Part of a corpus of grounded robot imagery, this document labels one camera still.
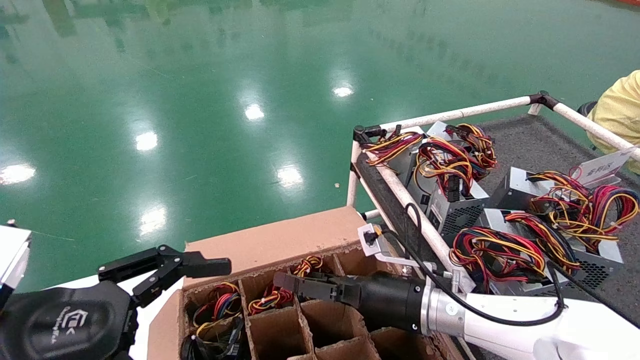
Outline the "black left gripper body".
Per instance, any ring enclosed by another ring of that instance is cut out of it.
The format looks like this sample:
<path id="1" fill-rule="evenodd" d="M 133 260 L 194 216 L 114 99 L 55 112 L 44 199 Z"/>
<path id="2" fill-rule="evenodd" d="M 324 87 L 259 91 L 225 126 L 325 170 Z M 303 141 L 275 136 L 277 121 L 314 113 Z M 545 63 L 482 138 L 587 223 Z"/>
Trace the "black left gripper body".
<path id="1" fill-rule="evenodd" d="M 12 295 L 1 311 L 3 360 L 128 360 L 138 330 L 130 294 L 110 281 Z"/>

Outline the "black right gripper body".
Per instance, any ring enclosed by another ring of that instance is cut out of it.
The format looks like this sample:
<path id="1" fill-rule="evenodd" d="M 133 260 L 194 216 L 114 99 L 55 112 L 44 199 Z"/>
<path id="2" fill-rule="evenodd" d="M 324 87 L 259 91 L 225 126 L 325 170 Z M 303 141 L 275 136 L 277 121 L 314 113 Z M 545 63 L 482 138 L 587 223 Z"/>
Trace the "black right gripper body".
<path id="1" fill-rule="evenodd" d="M 382 327 L 415 334 L 426 329 L 422 314 L 426 281 L 386 272 L 345 277 L 345 304 Z"/>

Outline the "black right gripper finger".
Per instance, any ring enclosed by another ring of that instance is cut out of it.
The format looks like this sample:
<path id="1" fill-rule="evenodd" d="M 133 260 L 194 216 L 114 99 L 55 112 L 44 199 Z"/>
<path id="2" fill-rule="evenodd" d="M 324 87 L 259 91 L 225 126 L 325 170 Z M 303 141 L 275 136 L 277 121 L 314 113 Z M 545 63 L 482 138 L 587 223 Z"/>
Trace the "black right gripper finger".
<path id="1" fill-rule="evenodd" d="M 360 307 L 362 302 L 359 287 L 300 289 L 299 295 L 314 300 L 342 303 L 351 307 Z"/>
<path id="2" fill-rule="evenodd" d="M 290 292 L 336 292 L 338 286 L 348 284 L 349 276 L 327 275 L 324 273 L 296 276 L 285 272 L 276 272 L 273 284 Z"/>

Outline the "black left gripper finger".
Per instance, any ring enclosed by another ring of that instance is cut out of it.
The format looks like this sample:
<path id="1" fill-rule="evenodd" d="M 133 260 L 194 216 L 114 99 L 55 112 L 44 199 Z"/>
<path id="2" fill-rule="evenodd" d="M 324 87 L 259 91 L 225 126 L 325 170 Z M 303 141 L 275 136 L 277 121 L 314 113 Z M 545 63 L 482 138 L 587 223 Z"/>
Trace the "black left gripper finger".
<path id="1" fill-rule="evenodd" d="M 112 260 L 98 268 L 100 282 L 115 284 L 149 273 L 132 289 L 132 301 L 140 308 L 153 303 L 184 277 L 211 278 L 227 276 L 233 270 L 229 258 L 206 259 L 200 251 L 178 251 L 167 244 Z"/>

